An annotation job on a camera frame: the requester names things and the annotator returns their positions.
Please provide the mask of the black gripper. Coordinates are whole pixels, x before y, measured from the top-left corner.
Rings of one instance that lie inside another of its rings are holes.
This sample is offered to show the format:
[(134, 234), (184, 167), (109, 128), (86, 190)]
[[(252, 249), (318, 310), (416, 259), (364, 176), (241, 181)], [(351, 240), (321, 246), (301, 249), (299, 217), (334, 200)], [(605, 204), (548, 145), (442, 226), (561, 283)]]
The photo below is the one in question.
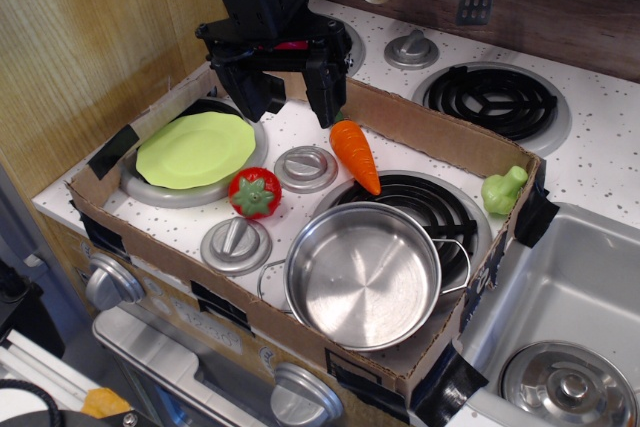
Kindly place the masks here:
[[(351, 39), (344, 25), (309, 8), (309, 0), (222, 0), (228, 18), (196, 30), (211, 68), (241, 113), (258, 122), (286, 103), (284, 80), (264, 73), (301, 72), (319, 125), (331, 127), (346, 103)], [(278, 51), (306, 40), (304, 51)]]

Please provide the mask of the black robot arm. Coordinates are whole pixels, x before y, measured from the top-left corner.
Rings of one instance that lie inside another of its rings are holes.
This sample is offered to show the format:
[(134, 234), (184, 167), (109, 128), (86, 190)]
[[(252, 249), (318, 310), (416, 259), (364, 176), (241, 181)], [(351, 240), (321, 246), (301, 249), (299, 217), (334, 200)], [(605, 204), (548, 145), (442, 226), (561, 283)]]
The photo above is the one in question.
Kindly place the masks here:
[(195, 35), (236, 106), (256, 122), (286, 102), (281, 72), (298, 72), (321, 127), (346, 103), (352, 41), (344, 24), (314, 13), (309, 0), (222, 0), (227, 18), (201, 24)]

